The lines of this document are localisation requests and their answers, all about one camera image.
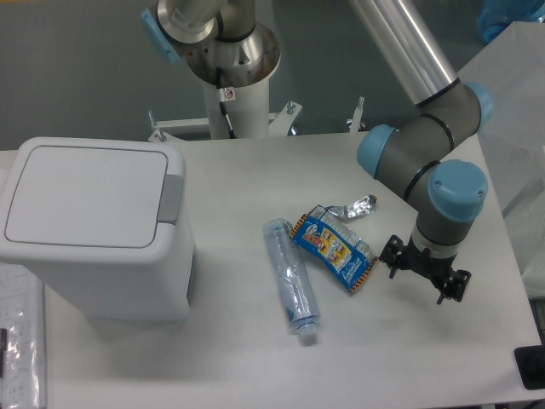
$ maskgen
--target blue snack wrapper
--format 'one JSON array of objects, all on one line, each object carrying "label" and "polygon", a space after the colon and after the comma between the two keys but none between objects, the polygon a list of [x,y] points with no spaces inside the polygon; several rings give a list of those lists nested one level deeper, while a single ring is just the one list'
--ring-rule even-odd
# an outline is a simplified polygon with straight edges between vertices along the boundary
[{"label": "blue snack wrapper", "polygon": [[369,245],[320,205],[297,222],[291,238],[322,259],[351,293],[365,282],[376,264],[377,257]]}]

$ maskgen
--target table surface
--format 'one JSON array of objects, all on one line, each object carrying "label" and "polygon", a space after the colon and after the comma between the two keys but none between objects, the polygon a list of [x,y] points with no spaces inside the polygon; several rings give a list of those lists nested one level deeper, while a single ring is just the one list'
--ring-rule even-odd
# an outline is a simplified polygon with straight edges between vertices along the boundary
[{"label": "table surface", "polygon": [[[373,193],[376,212],[350,228],[379,253],[407,240],[416,213],[357,165],[361,135],[174,142],[187,161],[186,206],[198,247],[184,323],[95,320],[46,290],[52,408],[409,408],[533,400],[513,349],[538,344],[494,189],[455,268],[473,276],[461,303],[411,272],[380,264],[349,296],[305,254],[322,312],[318,344],[290,334],[262,225],[314,205]],[[13,153],[0,154],[9,167]],[[476,137],[452,158],[485,170]]]}]

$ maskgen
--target black cable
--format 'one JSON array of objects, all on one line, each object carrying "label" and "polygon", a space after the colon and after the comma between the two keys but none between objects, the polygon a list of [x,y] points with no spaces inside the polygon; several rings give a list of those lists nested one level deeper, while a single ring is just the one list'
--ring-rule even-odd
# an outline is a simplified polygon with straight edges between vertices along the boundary
[{"label": "black cable", "polygon": [[[215,69],[215,87],[216,89],[221,89],[221,74],[223,71],[221,68],[217,67]],[[229,118],[229,114],[227,113],[227,106],[224,101],[220,101],[220,111],[223,117],[225,118],[226,124],[227,124],[227,132],[229,133],[229,139],[237,139],[237,136],[235,135],[235,131],[232,128],[231,119]]]},{"label": "black cable", "polygon": [[215,15],[215,20],[218,23],[218,35],[220,36],[223,33],[223,16],[221,15],[221,12],[218,12],[218,14]]}]

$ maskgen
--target blue joint cap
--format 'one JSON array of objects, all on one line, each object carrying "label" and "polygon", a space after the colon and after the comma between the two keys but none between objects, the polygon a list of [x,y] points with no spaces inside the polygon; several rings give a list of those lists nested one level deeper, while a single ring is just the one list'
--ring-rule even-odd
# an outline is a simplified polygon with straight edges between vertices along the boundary
[{"label": "blue joint cap", "polygon": [[480,125],[481,130],[483,126],[489,123],[494,114],[494,101],[492,95],[479,83],[465,83],[477,96],[480,104]]},{"label": "blue joint cap", "polygon": [[169,40],[163,35],[161,29],[159,28],[157,22],[152,16],[152,13],[149,9],[145,9],[140,14],[142,25],[144,26],[144,31],[147,34],[147,37],[153,44],[155,50],[168,62],[174,64],[175,62],[181,61],[180,56],[170,45]]},{"label": "blue joint cap", "polygon": [[370,130],[359,144],[356,158],[359,165],[373,176],[373,179],[376,179],[376,168],[378,168],[378,161],[381,160],[382,150],[394,131],[395,128],[391,126],[378,125]]},{"label": "blue joint cap", "polygon": [[478,166],[458,159],[447,160],[432,171],[427,193],[441,215],[453,222],[468,223],[483,209],[488,181]]}]

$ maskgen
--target foil wrapper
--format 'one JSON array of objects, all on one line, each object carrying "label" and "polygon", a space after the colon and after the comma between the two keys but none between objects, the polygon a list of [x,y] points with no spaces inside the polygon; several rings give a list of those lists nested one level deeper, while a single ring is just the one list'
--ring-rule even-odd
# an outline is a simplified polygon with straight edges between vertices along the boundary
[{"label": "foil wrapper", "polygon": [[348,221],[357,217],[366,217],[375,211],[376,196],[368,194],[353,204],[345,206],[329,206],[325,209],[337,219]]}]

